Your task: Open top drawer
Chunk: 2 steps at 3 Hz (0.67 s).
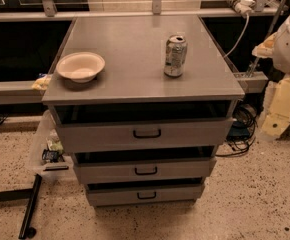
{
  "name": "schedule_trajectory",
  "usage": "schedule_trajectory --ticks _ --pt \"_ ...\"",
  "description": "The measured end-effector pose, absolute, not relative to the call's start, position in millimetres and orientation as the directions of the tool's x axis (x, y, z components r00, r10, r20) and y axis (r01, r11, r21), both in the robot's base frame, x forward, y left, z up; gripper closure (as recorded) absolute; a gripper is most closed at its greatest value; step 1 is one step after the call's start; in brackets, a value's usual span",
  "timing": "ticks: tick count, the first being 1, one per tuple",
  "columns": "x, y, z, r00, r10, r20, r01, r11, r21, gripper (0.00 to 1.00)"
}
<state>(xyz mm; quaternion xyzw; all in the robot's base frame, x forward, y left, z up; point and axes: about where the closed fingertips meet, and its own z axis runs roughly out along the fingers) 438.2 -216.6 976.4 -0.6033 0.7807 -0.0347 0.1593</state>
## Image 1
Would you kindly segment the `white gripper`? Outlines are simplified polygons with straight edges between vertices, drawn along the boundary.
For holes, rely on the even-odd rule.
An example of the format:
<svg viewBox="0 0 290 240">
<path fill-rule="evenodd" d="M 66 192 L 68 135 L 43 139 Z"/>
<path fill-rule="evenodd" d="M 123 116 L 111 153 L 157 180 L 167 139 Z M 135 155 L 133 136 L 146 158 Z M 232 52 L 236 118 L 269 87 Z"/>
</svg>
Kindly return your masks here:
<svg viewBox="0 0 290 240">
<path fill-rule="evenodd" d="M 262 113 L 258 119 L 256 136 L 265 141 L 274 141 L 290 125 L 290 76 L 280 80 L 274 91 L 267 114 Z"/>
</svg>

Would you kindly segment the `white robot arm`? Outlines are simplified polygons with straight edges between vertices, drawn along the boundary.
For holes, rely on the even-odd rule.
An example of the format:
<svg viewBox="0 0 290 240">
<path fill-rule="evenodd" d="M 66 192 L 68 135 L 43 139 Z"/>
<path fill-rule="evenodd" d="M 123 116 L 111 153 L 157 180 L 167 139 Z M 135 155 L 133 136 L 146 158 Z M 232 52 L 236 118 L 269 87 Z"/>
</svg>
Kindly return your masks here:
<svg viewBox="0 0 290 240">
<path fill-rule="evenodd" d="M 290 15 L 275 33 L 253 49 L 252 54 L 257 58 L 271 58 L 273 67 L 284 73 L 278 83 L 268 83 L 258 121 L 257 137 L 273 141 L 290 126 Z"/>
</svg>

